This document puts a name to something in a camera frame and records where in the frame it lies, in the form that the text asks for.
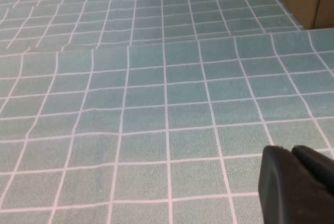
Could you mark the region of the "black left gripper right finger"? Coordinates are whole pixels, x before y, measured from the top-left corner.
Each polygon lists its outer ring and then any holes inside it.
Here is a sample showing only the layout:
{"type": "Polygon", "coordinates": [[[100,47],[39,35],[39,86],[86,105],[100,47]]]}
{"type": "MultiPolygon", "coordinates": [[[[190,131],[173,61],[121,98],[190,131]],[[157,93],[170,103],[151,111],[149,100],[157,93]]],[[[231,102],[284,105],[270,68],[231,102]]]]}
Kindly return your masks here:
{"type": "Polygon", "coordinates": [[[306,170],[333,195],[333,159],[303,145],[294,146],[292,153],[306,170]]]}

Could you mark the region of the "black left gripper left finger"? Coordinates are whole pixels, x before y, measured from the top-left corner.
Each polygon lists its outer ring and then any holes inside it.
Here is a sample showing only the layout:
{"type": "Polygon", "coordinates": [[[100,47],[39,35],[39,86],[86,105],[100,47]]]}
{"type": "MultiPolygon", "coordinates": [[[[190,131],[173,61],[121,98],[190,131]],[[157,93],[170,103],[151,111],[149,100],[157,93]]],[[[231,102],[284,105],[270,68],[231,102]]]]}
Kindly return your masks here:
{"type": "Polygon", "coordinates": [[[292,150],[263,149],[258,194],[264,223],[333,223],[333,195],[292,150]]]}

